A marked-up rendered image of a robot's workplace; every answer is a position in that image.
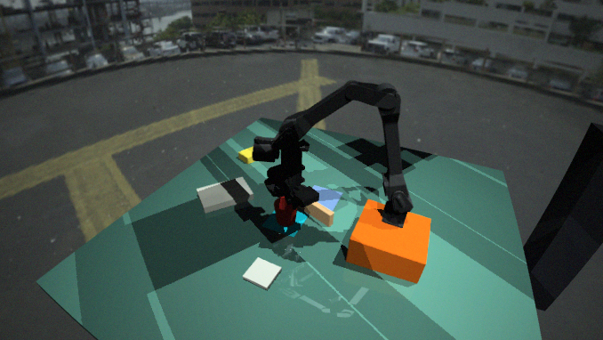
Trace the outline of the yellow rectangular block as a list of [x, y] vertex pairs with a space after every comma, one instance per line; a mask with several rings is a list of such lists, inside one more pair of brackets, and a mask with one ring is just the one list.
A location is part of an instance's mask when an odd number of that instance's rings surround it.
[[253, 147], [248, 148], [246, 150], [241, 150], [238, 152], [238, 156], [240, 159], [242, 159], [249, 165], [250, 163], [254, 162], [252, 159], [252, 151], [253, 151]]

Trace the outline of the white flat square tile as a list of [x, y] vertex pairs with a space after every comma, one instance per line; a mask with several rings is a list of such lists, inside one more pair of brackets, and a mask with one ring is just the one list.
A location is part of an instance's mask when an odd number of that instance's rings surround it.
[[258, 287], [269, 289], [271, 283], [278, 276], [281, 270], [281, 267], [257, 257], [257, 260], [244, 274], [243, 279], [252, 282]]

